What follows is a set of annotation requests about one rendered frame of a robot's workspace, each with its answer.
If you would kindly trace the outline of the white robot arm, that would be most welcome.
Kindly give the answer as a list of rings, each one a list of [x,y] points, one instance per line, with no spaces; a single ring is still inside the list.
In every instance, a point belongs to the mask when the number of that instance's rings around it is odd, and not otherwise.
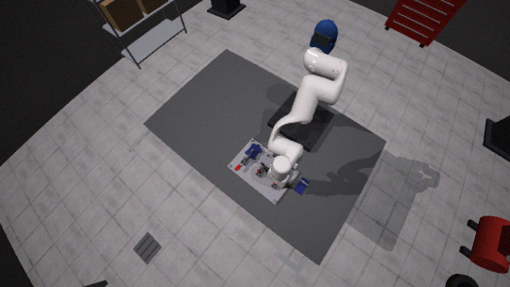
[[[278,155],[269,165],[272,178],[278,181],[284,180],[292,167],[295,171],[298,166],[296,161],[303,152],[302,144],[279,136],[281,128],[292,123],[309,124],[318,102],[334,105],[343,90],[349,70],[345,60],[324,54],[316,47],[305,52],[303,64],[309,71],[308,75],[301,79],[290,113],[274,125],[267,145],[270,152]]]

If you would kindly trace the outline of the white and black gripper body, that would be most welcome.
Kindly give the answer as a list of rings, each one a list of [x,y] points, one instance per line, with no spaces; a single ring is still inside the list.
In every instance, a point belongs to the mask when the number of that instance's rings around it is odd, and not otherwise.
[[[268,177],[269,179],[271,179],[274,183],[276,183],[276,184],[277,184],[278,186],[280,186],[281,188],[283,188],[283,187],[284,187],[284,185],[286,184],[286,182],[287,182],[287,180],[288,180],[288,178],[289,178],[289,175],[288,175],[287,179],[285,179],[285,180],[282,180],[282,181],[275,180],[275,179],[274,179],[274,178],[272,178],[272,176],[271,176],[271,168],[268,170],[268,172],[267,172],[267,174],[266,174],[266,175],[267,175],[267,177]]]

